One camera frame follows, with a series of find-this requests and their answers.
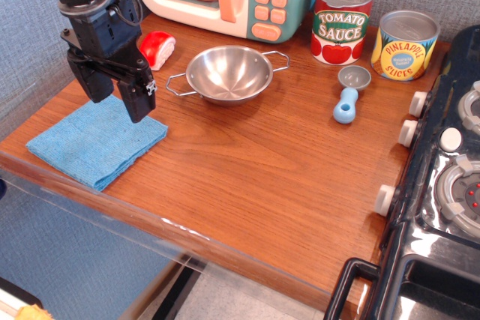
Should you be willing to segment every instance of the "measuring spoon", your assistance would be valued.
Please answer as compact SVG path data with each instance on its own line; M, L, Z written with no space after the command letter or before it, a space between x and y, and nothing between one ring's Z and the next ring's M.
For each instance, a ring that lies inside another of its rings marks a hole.
M358 65L349 65L338 72L338 81L344 87L340 94L340 102L333 109L333 117L341 124L349 124L355 119L355 103L359 91L368 87L372 80L370 72Z

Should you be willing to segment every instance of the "gray wall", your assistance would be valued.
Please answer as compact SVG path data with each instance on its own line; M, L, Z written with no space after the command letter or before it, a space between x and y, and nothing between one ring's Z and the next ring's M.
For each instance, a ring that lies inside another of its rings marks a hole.
M64 88L73 78L67 44L59 37L69 26L57 0L0 0L0 140ZM480 23L480 0L374 0L371 25L390 10L432 13L451 41L468 25Z

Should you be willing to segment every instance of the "tomato sauce label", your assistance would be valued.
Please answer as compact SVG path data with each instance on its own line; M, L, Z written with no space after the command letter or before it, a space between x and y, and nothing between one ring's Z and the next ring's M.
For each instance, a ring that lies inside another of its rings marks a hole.
M368 16L363 13L324 10L313 19L315 33L332 43L350 43L367 33Z
M320 10L313 18L311 49L318 60L334 65L360 58L367 34L368 15L345 10Z

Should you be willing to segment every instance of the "bowl handle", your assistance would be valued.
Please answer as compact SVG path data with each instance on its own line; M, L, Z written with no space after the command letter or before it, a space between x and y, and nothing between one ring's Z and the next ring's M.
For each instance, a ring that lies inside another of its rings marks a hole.
M182 74L177 74L177 75L173 75L171 76L170 78L168 78L168 80L166 81L166 85L165 85L165 88L168 90L168 91L171 91L173 94L175 94L177 97L184 97L186 95L193 95L193 94L196 94L197 92L196 91L189 91L187 93L178 93L176 90L173 90L172 88L170 88L170 83L172 82L172 79L173 78L178 78L179 76L184 76L186 73L182 73Z
M263 52L263 55L270 55L270 54L278 54L286 58L286 65L284 67L279 67L278 69L274 69L273 72L275 71L280 71L280 70L286 70L290 67L290 57L286 54L283 54L282 52L278 52L277 50L272 50L271 52Z

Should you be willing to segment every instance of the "toy stove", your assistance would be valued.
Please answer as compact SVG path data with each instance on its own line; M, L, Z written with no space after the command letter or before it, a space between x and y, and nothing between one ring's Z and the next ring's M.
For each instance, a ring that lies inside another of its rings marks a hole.
M480 319L480 25L455 37L410 114L402 179L376 201L388 218L380 265L347 261L325 319L339 318L356 277L372 283L361 319Z

